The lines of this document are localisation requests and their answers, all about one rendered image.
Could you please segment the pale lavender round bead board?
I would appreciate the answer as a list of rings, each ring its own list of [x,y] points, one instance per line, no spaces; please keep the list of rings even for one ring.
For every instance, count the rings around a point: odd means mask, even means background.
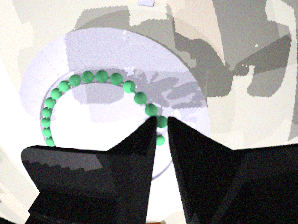
[[[57,37],[45,45],[28,65],[19,89],[21,129],[29,147],[45,144],[44,101],[53,88],[69,76],[93,75],[106,71],[120,73],[122,81],[133,80],[136,92],[144,92],[145,104],[157,107],[157,116],[177,117],[209,137],[209,115],[204,92],[169,49],[148,37],[118,28],[85,28]],[[81,80],[55,99],[49,116],[53,145],[63,148],[110,149],[132,135],[148,119],[145,105],[134,101],[136,93],[126,93],[122,83],[92,83]],[[156,145],[149,198],[178,186],[170,156],[168,132],[158,129],[165,143]],[[47,145],[48,147],[48,145]]]

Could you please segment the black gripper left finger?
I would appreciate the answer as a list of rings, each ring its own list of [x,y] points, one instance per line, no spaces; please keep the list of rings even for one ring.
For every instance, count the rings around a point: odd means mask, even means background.
[[[128,224],[146,224],[156,156],[157,117],[110,149],[32,145],[20,160],[36,188],[74,196],[113,198]]]

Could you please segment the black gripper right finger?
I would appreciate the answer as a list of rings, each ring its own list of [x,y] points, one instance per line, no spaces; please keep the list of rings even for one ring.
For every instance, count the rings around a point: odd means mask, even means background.
[[[166,132],[186,224],[218,224],[246,181],[298,171],[298,144],[231,151],[174,116]]]

